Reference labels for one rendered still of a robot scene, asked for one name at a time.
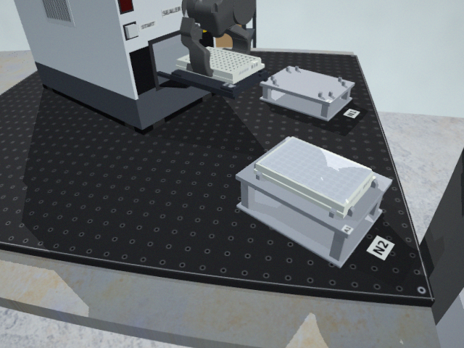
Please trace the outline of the black perforated breadboard table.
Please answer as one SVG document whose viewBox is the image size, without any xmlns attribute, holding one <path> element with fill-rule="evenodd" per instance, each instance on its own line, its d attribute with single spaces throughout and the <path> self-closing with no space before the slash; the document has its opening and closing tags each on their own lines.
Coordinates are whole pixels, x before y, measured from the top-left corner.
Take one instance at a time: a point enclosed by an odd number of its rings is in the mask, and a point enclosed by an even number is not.
<svg viewBox="0 0 464 348">
<path fill-rule="evenodd" d="M 215 94 L 142 135 L 43 87 L 0 95 L 0 249 L 241 289 L 392 305 L 435 302 L 386 136 L 357 55 L 250 51 L 355 83 L 329 121 Z M 269 77 L 270 77 L 269 76 Z M 344 113 L 360 112 L 355 118 Z M 236 207 L 236 174 L 287 137 L 392 179 L 383 210 L 341 268 Z M 385 260 L 367 252 L 380 236 Z"/>
</svg>

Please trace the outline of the white label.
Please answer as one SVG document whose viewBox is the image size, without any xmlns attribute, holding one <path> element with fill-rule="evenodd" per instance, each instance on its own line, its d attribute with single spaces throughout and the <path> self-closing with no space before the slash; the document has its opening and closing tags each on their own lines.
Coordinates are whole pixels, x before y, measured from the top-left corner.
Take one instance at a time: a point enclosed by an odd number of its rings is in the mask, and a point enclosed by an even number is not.
<svg viewBox="0 0 464 348">
<path fill-rule="evenodd" d="M 355 110 L 353 110 L 353 109 L 348 109 L 348 110 L 344 113 L 344 115 L 346 115 L 346 116 L 348 116 L 348 117 L 353 117 L 353 118 L 355 118 L 359 113 L 360 113 L 360 112 L 355 111 Z"/>
<path fill-rule="evenodd" d="M 374 254 L 382 260 L 385 260 L 390 251 L 392 250 L 393 246 L 394 244 L 390 241 L 387 241 L 386 239 L 377 236 L 366 251 L 370 252 L 371 254 Z"/>
</svg>

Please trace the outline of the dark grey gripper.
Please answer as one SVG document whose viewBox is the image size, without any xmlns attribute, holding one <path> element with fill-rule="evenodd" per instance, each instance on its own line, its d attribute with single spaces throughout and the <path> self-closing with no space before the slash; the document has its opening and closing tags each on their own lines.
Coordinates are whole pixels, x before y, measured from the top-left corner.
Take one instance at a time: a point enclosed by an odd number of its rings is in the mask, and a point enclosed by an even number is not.
<svg viewBox="0 0 464 348">
<path fill-rule="evenodd" d="M 250 55 L 251 36 L 238 25 L 246 25 L 253 18 L 256 0 L 182 0 L 181 8 L 184 16 L 180 27 L 181 42 L 189 50 L 191 63 L 187 64 L 188 71 L 213 76 L 210 51 L 199 43 L 203 30 L 215 38 L 228 34 L 233 48 L 223 50 Z"/>
</svg>

